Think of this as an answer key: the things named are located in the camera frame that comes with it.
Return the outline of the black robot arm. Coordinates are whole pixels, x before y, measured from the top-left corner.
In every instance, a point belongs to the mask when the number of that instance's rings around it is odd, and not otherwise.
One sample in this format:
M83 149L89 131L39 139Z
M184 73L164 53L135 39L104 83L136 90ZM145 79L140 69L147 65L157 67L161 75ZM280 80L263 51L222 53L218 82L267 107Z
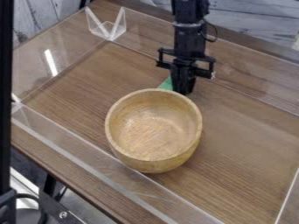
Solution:
M173 48L160 48L156 65L171 72L172 90L192 92L196 78L212 79L216 60L206 54L210 0L172 0Z

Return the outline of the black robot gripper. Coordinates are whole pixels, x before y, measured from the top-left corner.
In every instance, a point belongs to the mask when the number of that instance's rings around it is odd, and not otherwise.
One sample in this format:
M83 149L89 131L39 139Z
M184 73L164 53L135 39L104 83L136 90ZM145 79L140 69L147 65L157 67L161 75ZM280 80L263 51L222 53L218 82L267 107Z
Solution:
M159 48L156 65L171 68L172 90L182 95L192 92L196 76L215 77L216 60L206 55L207 24L173 23L173 48Z

